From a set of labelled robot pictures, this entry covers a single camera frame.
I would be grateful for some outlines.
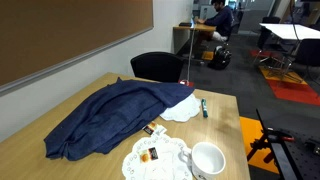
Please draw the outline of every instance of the wooden table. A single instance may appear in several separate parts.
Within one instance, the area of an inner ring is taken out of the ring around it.
[[[216,30],[215,26],[207,26],[204,24],[192,24],[191,27],[187,26],[174,26],[173,29],[175,30],[198,30],[198,31],[207,31],[213,32]]]
[[[0,179],[124,179],[121,171],[123,159],[135,142],[149,136],[142,130],[107,155],[93,153],[75,162],[65,158],[45,158],[43,141],[85,98],[116,82],[117,77],[138,79],[107,73],[3,141],[0,144]],[[217,179],[250,179],[236,98],[202,90],[195,90],[194,94],[197,98],[207,99],[207,119],[199,113],[186,123],[168,122],[160,117],[155,121],[168,129],[167,135],[183,139],[189,147],[199,141],[212,142],[220,147],[226,157],[226,168]]]

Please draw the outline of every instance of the office chair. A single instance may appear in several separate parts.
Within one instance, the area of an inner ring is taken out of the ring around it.
[[[160,82],[178,82],[183,60],[167,52],[149,52],[131,59],[134,75]]]
[[[320,24],[310,24],[309,28],[320,31]]]
[[[296,55],[284,54],[286,57],[287,67],[284,69],[281,80],[284,76],[295,80],[299,83],[305,79],[308,71],[316,71],[318,73],[318,78],[320,75],[320,39],[303,39],[299,45],[299,49]],[[302,70],[304,71],[304,78],[297,79],[288,74],[289,69]]]
[[[280,23],[280,20],[281,20],[281,19],[280,19],[279,17],[276,17],[276,16],[263,17],[261,23],[265,23],[265,24],[279,24],[279,23]],[[253,30],[249,31],[248,37],[251,35],[251,33],[260,34],[263,28],[264,28],[264,27],[261,27],[260,29],[253,29]]]
[[[280,44],[277,44],[277,43],[274,43],[274,44],[266,44],[266,41],[269,39],[271,35],[271,31],[266,29],[265,27],[262,27],[261,29],[261,34],[260,34],[260,37],[258,39],[258,43],[257,43],[257,46],[259,48],[259,52],[258,54],[256,55],[254,61],[252,64],[255,64],[258,57],[260,56],[260,54],[263,52],[263,51],[270,51],[270,52],[279,52],[279,53],[287,53],[287,50],[285,50]],[[269,57],[267,58],[264,58],[264,59],[261,59],[259,61],[259,63],[261,62],[264,62],[266,60],[269,60],[269,59],[272,59],[272,60],[275,60],[279,63],[282,63],[282,61],[272,57],[272,53],[270,54]]]
[[[231,26],[231,30],[230,30],[229,34],[227,35],[227,40],[223,41],[224,46],[228,46],[228,43],[229,43],[231,34],[233,33],[234,29],[236,29],[236,28],[239,29],[239,26],[240,26],[240,24],[238,24],[238,23],[233,24],[233,25]]]

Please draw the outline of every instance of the backpack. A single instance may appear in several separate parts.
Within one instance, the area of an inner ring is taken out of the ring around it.
[[[225,69],[231,60],[230,51],[222,46],[217,46],[214,50],[214,57],[208,64],[208,67],[216,70]]]

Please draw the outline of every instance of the white plate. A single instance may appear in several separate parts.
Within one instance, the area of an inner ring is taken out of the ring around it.
[[[158,159],[141,163],[138,152],[152,147],[156,148]],[[122,173],[129,180],[191,180],[187,159],[180,154],[183,147],[186,147],[183,140],[167,135],[141,138],[123,160]]]

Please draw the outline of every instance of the white mug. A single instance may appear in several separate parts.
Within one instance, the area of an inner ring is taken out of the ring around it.
[[[192,150],[184,147],[181,154],[191,159],[192,173],[198,180],[211,180],[226,166],[222,151],[209,142],[199,142]]]

